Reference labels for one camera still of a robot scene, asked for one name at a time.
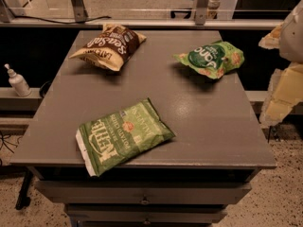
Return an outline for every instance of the white bottle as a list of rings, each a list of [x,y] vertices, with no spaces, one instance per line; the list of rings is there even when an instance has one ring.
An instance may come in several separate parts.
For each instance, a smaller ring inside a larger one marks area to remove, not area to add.
[[[28,96],[31,93],[26,80],[20,74],[17,74],[14,70],[9,69],[9,84],[14,88],[18,96]]]

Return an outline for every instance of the table top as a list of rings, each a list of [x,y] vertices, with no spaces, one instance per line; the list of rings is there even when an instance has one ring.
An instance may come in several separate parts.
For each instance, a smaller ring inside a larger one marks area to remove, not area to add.
[[[140,32],[147,41],[120,72],[68,59],[100,31],[79,33],[12,164],[84,166],[75,137],[78,126],[149,97],[176,137],[121,167],[276,166],[237,72],[213,81],[172,57],[218,41],[218,31]]]

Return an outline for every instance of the kettle chips bag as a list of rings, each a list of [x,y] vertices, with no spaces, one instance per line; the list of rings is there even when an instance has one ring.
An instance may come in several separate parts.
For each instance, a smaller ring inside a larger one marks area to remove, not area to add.
[[[174,137],[147,98],[116,113],[81,124],[76,139],[90,176]]]

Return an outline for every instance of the drawer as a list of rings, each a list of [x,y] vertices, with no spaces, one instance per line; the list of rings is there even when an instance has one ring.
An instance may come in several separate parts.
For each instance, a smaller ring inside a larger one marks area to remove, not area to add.
[[[142,222],[82,222],[79,227],[146,227],[147,223]],[[153,223],[152,227],[211,227],[211,225],[202,223]]]
[[[217,223],[226,216],[220,208],[201,205],[83,205],[67,204],[65,213],[73,220],[102,222]]]
[[[36,188],[53,202],[116,204],[235,204],[249,183],[121,183],[38,181]]]

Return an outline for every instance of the gray table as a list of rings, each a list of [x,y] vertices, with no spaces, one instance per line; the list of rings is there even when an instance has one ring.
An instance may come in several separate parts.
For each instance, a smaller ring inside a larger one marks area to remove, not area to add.
[[[249,181],[261,169],[276,166],[274,156],[236,72],[214,82],[172,57],[218,41],[219,32],[141,32],[147,41],[115,73],[68,59],[100,33],[81,31],[11,162],[28,166],[40,178],[37,188],[64,202],[73,219],[104,224],[122,215],[120,221],[137,223],[143,211],[153,213],[144,217],[148,222],[219,221],[224,207],[250,190]],[[75,139],[78,126],[146,97],[177,136],[91,181]],[[129,208],[116,209],[139,202],[133,217]],[[95,205],[87,209],[88,203]],[[142,209],[145,203],[153,203],[151,209]],[[115,209],[104,210],[104,204]],[[195,217],[186,210],[192,205]],[[176,207],[179,218],[170,217]],[[163,211],[166,218],[159,218]]]

